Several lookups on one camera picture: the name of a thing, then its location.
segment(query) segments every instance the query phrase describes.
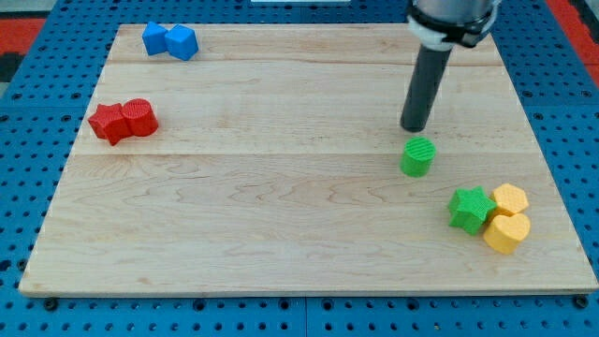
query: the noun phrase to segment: wood grain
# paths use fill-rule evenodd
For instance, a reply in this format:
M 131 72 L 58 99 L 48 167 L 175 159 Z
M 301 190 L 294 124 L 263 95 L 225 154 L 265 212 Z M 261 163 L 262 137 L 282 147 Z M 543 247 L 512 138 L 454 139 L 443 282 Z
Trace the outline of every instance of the wood grain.
M 149 99 L 115 147 L 83 123 L 20 283 L 33 297 L 418 296 L 598 287 L 491 38 L 455 50 L 403 176 L 403 25 L 196 25 L 184 63 L 124 25 L 87 111 Z M 458 187 L 527 191 L 513 256 L 447 225 Z

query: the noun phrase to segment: blue block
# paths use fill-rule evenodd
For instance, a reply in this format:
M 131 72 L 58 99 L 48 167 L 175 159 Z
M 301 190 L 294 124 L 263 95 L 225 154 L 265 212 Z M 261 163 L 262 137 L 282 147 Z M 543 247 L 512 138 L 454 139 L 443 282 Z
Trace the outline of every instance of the blue block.
M 160 24 L 148 22 L 146 29 L 144 29 L 143 34 L 141 34 L 141 39 L 143 39 L 143 44 L 146 46 L 148 55 L 155 55 L 167 51 L 167 42 L 165 41 L 167 32 L 167 28 Z
M 168 53 L 172 56 L 189 60 L 199 51 L 196 40 L 196 32 L 193 29 L 177 24 L 165 36 Z

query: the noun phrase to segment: blue pegboard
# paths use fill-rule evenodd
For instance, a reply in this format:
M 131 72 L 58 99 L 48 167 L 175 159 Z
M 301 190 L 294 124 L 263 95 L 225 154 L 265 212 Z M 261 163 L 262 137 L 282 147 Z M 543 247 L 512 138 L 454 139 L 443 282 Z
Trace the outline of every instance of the blue pegboard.
M 404 0 L 59 0 L 0 100 L 0 335 L 593 335 L 599 298 L 31 300 L 21 269 L 120 23 L 404 22 Z M 493 37 L 595 272 L 599 96 L 542 1 L 504 0 Z

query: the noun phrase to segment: yellow block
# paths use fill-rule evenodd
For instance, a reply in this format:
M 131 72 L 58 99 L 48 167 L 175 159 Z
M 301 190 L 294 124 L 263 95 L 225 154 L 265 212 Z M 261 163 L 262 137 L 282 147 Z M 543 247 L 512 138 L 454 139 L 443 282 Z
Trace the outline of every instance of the yellow block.
M 512 254 L 531 231 L 531 220 L 524 214 L 497 215 L 483 234 L 485 242 L 502 254 Z
M 510 183 L 495 188 L 489 198 L 495 201 L 497 208 L 487 219 L 488 221 L 492 221 L 497 215 L 512 216 L 528 208 L 526 192 Z

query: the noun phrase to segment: green star-shaped block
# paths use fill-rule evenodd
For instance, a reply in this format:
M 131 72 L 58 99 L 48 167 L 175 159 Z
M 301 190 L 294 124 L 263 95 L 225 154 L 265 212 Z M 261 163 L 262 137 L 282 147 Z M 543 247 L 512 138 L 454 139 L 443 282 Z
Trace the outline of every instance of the green star-shaped block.
M 468 234 L 475 235 L 495 207 L 497 204 L 487 198 L 481 186 L 471 190 L 458 188 L 447 206 L 451 212 L 449 225 L 461 227 Z

